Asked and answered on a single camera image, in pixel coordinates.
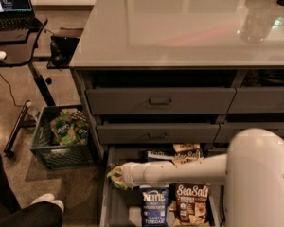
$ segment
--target blue snack bag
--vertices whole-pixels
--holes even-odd
[[[147,185],[141,185],[140,190],[143,194],[142,226],[168,226],[166,216],[168,209],[169,187],[150,187]]]

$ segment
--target floor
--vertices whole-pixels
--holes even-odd
[[[84,27],[90,9],[37,9],[37,16],[48,18],[46,28],[57,32],[60,27]],[[50,32],[42,33],[35,54],[50,55]],[[48,70],[47,62],[34,64],[44,79],[51,77],[48,89],[56,105],[80,104],[68,70]],[[3,154],[10,133],[25,102],[30,100],[39,111],[46,106],[27,66],[0,68],[0,152]],[[9,93],[12,91],[15,103]],[[103,173],[98,166],[48,171],[29,150],[34,129],[21,129],[13,145],[15,156],[4,157],[9,183],[20,205],[26,207],[44,193],[53,193],[65,204],[63,227],[94,227],[98,218],[98,182]]]

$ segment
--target laptop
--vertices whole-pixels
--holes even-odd
[[[30,0],[0,0],[0,44],[24,43],[34,18]]]

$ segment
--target countertop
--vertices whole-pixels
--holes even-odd
[[[276,0],[97,0],[72,68],[284,68]]]

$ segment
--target gray drawer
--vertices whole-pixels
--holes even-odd
[[[229,113],[284,113],[284,87],[238,88]]]
[[[140,159],[142,151],[150,150],[149,148],[129,149],[110,147],[107,173],[109,172],[110,163],[125,163],[128,159]],[[106,178],[103,186],[103,200],[101,208],[100,224],[101,227],[127,227],[141,226],[141,205],[142,196],[139,189],[120,190],[113,187],[112,183]],[[219,219],[214,198],[209,193],[208,211],[209,219],[212,219],[211,226],[218,227]],[[168,211],[167,222],[169,226],[173,225],[174,213]]]
[[[219,125],[207,123],[104,124],[97,126],[101,144],[212,143]]]
[[[284,122],[226,123],[221,125],[215,143],[228,143],[238,132],[250,128],[268,130],[284,139]]]
[[[98,88],[86,92],[92,114],[225,114],[231,88]]]

